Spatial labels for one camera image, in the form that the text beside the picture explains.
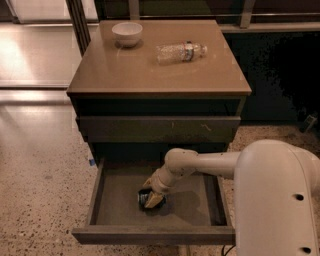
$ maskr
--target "glass door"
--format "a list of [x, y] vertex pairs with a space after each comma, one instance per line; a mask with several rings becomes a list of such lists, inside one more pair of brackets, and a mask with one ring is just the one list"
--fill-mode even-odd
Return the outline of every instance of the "glass door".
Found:
[[[11, 3], [20, 23], [70, 23], [65, 0], [6, 0]], [[93, 0], [82, 0], [88, 21], [96, 22]]]

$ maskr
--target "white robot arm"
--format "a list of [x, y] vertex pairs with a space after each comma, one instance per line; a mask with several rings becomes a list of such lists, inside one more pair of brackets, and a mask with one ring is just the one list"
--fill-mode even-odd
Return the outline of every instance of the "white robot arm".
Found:
[[155, 207], [193, 172], [234, 179], [238, 256], [319, 255], [312, 194], [320, 190], [320, 160], [277, 140], [260, 140], [241, 152], [198, 154], [172, 149], [146, 181]]

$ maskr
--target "drawer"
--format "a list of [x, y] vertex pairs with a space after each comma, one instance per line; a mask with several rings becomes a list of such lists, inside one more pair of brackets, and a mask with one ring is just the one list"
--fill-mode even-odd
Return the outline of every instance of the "drawer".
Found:
[[138, 191], [158, 168], [112, 168], [100, 162], [87, 222], [74, 228], [81, 244], [235, 244], [221, 180], [195, 173], [180, 181], [160, 209], [143, 211]]
[[81, 116], [79, 131], [89, 143], [229, 143], [238, 116]]
[[244, 100], [243, 96], [116, 99], [95, 95], [74, 97], [72, 102], [79, 116], [235, 116]]

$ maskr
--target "open drawer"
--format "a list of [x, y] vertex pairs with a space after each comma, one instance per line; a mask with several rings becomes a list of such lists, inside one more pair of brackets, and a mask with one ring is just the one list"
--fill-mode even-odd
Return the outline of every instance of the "open drawer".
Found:
[[177, 184], [160, 209], [143, 211], [138, 191], [154, 164], [112, 167], [102, 159], [81, 244], [235, 244], [221, 180], [194, 173]]

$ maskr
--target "speckled floor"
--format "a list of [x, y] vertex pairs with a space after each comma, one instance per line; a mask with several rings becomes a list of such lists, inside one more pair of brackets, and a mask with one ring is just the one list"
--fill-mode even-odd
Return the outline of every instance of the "speckled floor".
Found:
[[[71, 230], [84, 225], [97, 169], [89, 165], [91, 154], [78, 132], [69, 99], [64, 92], [0, 91], [0, 95], [1, 256], [221, 255], [221, 246], [80, 245]], [[229, 150], [272, 138], [320, 156], [319, 134], [314, 130], [302, 134], [298, 128], [242, 124]], [[234, 221], [232, 181], [225, 180], [224, 187]], [[320, 224], [320, 197], [314, 198], [314, 208]]]

